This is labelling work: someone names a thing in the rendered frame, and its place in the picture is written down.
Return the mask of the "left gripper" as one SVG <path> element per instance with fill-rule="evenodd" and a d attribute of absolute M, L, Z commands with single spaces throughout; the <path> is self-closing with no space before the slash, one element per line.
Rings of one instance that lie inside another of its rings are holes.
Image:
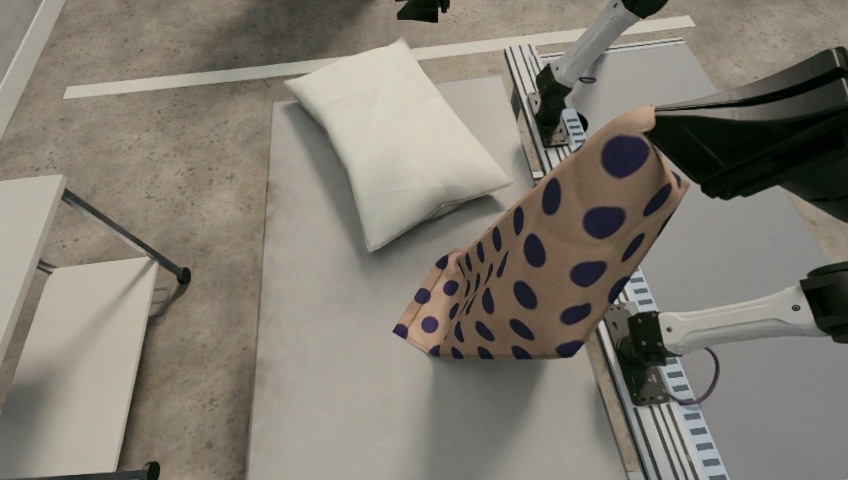
<path fill-rule="evenodd" d="M 848 50 L 826 49 L 747 85 L 655 106 L 647 136 L 712 199 L 777 185 L 809 201 L 848 195 Z"/>

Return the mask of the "white pillow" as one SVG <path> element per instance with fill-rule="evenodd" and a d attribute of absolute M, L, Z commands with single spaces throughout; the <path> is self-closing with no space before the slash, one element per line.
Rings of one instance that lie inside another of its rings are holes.
<path fill-rule="evenodd" d="M 517 184 L 422 71 L 401 37 L 284 81 L 348 177 L 369 252 L 467 200 Z"/>

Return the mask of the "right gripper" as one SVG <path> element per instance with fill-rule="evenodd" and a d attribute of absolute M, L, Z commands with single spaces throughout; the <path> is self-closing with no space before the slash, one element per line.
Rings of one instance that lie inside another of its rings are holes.
<path fill-rule="evenodd" d="M 441 13 L 445 14 L 450 7 L 450 0 L 395 0 L 395 2 L 403 1 L 408 2 L 397 13 L 398 20 L 438 23 L 438 8 L 440 7 Z"/>

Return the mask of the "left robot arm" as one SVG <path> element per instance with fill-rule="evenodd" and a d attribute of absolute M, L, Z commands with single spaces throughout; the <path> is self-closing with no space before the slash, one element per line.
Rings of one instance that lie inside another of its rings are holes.
<path fill-rule="evenodd" d="M 696 312 L 651 311 L 632 316 L 625 303 L 613 304 L 604 321 L 632 403 L 669 402 L 658 366 L 665 365 L 665 358 L 705 347 L 830 335 L 834 342 L 848 344 L 848 261 L 818 267 L 799 282 L 764 298 Z"/>

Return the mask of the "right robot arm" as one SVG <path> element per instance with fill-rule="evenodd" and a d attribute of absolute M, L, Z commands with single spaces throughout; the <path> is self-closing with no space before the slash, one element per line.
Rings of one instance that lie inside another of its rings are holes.
<path fill-rule="evenodd" d="M 609 0 L 601 14 L 576 42 L 539 72 L 535 78 L 538 91 L 529 92 L 527 98 L 544 148 L 569 145 L 570 139 L 562 120 L 562 109 L 566 109 L 565 97 L 573 90 L 572 86 L 583 72 L 628 28 L 641 18 L 645 20 L 654 15 L 667 2 L 668 0 Z"/>

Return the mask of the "beige polka-dot pillowcase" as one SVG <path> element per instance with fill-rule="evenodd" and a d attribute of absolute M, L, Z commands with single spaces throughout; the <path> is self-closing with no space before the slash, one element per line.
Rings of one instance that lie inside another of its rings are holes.
<path fill-rule="evenodd" d="M 654 126 L 655 104 L 598 130 L 439 259 L 392 332 L 438 358 L 572 358 L 691 185 L 649 142 Z"/>

